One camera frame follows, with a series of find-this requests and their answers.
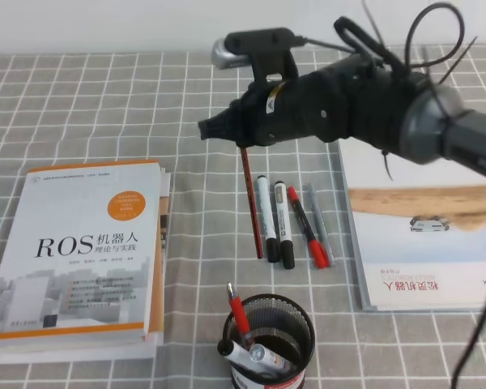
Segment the white marker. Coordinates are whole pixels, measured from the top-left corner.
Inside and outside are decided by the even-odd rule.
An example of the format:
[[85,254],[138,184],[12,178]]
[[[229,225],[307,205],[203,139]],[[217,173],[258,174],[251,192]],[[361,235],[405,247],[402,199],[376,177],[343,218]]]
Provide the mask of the white marker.
[[270,187],[265,176],[258,177],[259,205],[261,206],[262,220],[265,225],[266,253],[268,262],[280,261],[279,250],[277,246],[277,235],[275,234],[274,216],[272,215],[272,206],[270,203]]
[[253,361],[250,358],[250,353],[234,340],[220,340],[220,342],[218,342],[218,353],[230,362],[250,370],[255,374],[259,374],[264,378],[276,378],[278,375],[276,370],[271,370],[269,367],[266,367],[266,365]]
[[293,258],[292,229],[290,228],[290,215],[288,210],[288,199],[286,197],[286,185],[277,181],[274,186],[275,206],[277,207],[277,221],[279,222],[279,248],[283,266],[285,269],[293,269],[295,260]]
[[250,348],[250,359],[260,365],[281,375],[286,375],[294,371],[295,365],[293,365],[288,359],[281,357],[279,354],[274,353],[270,349],[266,348],[262,344],[255,344]]

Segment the book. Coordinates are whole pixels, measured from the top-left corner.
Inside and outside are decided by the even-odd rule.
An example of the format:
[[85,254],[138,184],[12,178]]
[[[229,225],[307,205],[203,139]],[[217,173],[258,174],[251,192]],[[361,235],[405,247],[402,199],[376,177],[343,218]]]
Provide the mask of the book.
[[[160,229],[165,229],[167,226],[169,214],[169,193],[171,174],[166,173],[165,169],[160,170],[161,185],[160,185],[160,206],[159,206],[159,222]],[[3,352],[0,350],[0,364],[16,364],[16,363],[47,363],[47,362],[68,362],[68,361],[103,361],[105,359],[141,359],[153,358],[158,346],[162,345],[164,340],[164,323],[163,323],[163,306],[158,303],[163,298],[163,282],[162,269],[163,257],[165,255],[165,240],[167,234],[157,232],[157,237],[162,238],[161,246],[158,247],[160,253],[156,252],[156,262],[153,271],[153,284],[158,285],[156,291],[152,295],[152,299],[157,301],[153,304],[151,312],[158,318],[154,320],[153,328],[150,327],[150,334],[144,337],[143,342],[120,345],[97,345],[86,344],[82,348],[67,348],[64,353],[59,349],[44,350],[44,351],[30,351],[23,353],[13,353],[10,350]]]
[[0,267],[0,350],[162,331],[159,208],[156,160],[30,171]]
[[486,300],[486,178],[339,141],[365,310],[479,309]]

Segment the marker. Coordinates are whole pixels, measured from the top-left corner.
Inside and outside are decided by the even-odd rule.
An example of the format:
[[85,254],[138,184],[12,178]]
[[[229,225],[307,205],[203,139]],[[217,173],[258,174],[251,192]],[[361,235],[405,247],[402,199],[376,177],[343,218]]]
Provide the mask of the marker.
[[302,209],[301,202],[299,201],[293,186],[288,188],[288,197],[292,202],[293,210],[297,214],[297,219],[299,220],[299,223],[301,223],[306,240],[308,241],[309,250],[311,251],[313,259],[315,259],[315,264],[319,269],[330,266],[330,259],[324,248],[317,242],[317,239],[315,239],[315,235],[313,235],[313,231],[309,226],[308,218],[306,217],[304,209]]
[[252,346],[249,353],[252,361],[257,362],[259,365],[263,365],[267,369],[275,371],[281,375],[291,373],[295,369],[295,365],[293,365],[288,359],[274,353],[262,344],[255,344]]
[[333,250],[331,249],[330,239],[327,237],[326,226],[324,225],[324,218],[322,217],[321,208],[318,205],[317,195],[311,184],[308,184],[306,188],[308,189],[313,214],[315,215],[315,228],[317,229],[318,237],[322,239],[322,245],[324,246],[327,257],[330,260],[330,267],[332,267],[334,260]]
[[277,181],[274,186],[275,206],[277,207],[277,221],[279,222],[279,248],[283,266],[285,269],[295,267],[293,258],[292,229],[290,227],[290,215],[288,214],[288,201],[286,200],[286,185]]
[[245,341],[245,346],[250,348],[255,342],[254,338],[250,334],[250,324],[249,320],[246,318],[245,309],[243,304],[241,304],[241,299],[237,295],[236,289],[232,286],[230,282],[227,283],[227,294],[228,294],[228,304],[232,309],[232,314],[236,320],[237,330],[240,332],[243,340]]
[[281,260],[277,247],[277,235],[275,233],[274,217],[270,203],[270,189],[268,180],[265,176],[258,177],[259,204],[261,205],[262,220],[265,225],[266,253],[268,262],[278,262]]
[[264,378],[277,377],[277,373],[275,371],[271,371],[271,369],[266,367],[264,364],[253,361],[250,358],[250,353],[234,340],[220,340],[218,342],[218,353],[220,353],[222,357],[225,357],[230,362],[235,363],[244,369],[250,370],[255,374],[260,374]]

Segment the orange circle label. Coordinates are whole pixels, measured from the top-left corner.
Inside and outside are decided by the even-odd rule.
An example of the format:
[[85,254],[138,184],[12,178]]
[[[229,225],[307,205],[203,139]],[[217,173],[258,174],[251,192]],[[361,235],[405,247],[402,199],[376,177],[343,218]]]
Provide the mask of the orange circle label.
[[146,207],[146,199],[139,192],[128,190],[113,196],[108,204],[108,214],[119,221],[132,220]]

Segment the pen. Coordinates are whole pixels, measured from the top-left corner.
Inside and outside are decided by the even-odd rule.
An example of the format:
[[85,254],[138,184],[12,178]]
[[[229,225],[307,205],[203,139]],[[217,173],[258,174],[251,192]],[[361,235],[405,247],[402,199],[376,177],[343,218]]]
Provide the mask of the pen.
[[262,243],[261,232],[259,231],[258,213],[256,212],[256,200],[254,198],[254,188],[252,186],[252,176],[250,175],[249,154],[246,148],[240,147],[241,164],[243,165],[243,175],[245,176],[246,195],[249,199],[250,220],[252,221],[252,230],[254,231],[254,243],[256,245],[256,254],[261,259]]
[[236,320],[237,330],[243,337],[245,346],[250,348],[255,342],[254,338],[250,334],[249,320],[246,318],[245,309],[243,308],[243,304],[241,304],[241,299],[237,295],[236,289],[230,282],[227,283],[227,294],[228,304],[230,304],[232,314]]
[[331,249],[330,239],[327,236],[326,226],[324,225],[324,218],[322,217],[322,211],[317,201],[317,194],[311,184],[306,186],[308,189],[309,199],[311,200],[311,206],[313,214],[315,215],[315,228],[317,229],[318,237],[322,239],[322,245],[326,250],[327,257],[330,260],[330,267],[333,266],[334,255]]
[[328,258],[327,253],[324,251],[321,244],[317,241],[317,239],[315,239],[315,235],[313,235],[313,231],[309,226],[308,218],[306,217],[304,209],[302,209],[301,202],[299,201],[293,186],[288,188],[288,197],[292,202],[292,207],[297,214],[299,223],[301,223],[306,240],[308,241],[309,250],[311,251],[313,259],[315,259],[315,264],[319,269],[330,266],[330,259]]
[[290,227],[290,215],[288,214],[288,201],[286,200],[286,185],[277,181],[274,186],[275,206],[277,207],[277,221],[279,222],[279,249],[285,269],[295,267],[293,258],[292,228]]
[[265,176],[258,177],[259,204],[261,205],[262,220],[265,225],[266,253],[268,262],[280,261],[279,251],[277,250],[277,235],[275,234],[274,217],[270,204],[270,189],[268,180]]
[[253,361],[252,358],[250,358],[249,351],[242,348],[234,340],[220,340],[220,342],[218,342],[218,353],[230,362],[250,370],[253,373],[260,374],[264,378],[275,378],[277,375],[275,371],[266,367],[266,365]]
[[293,372],[296,368],[288,359],[274,353],[262,344],[252,346],[249,354],[252,361],[283,375]]

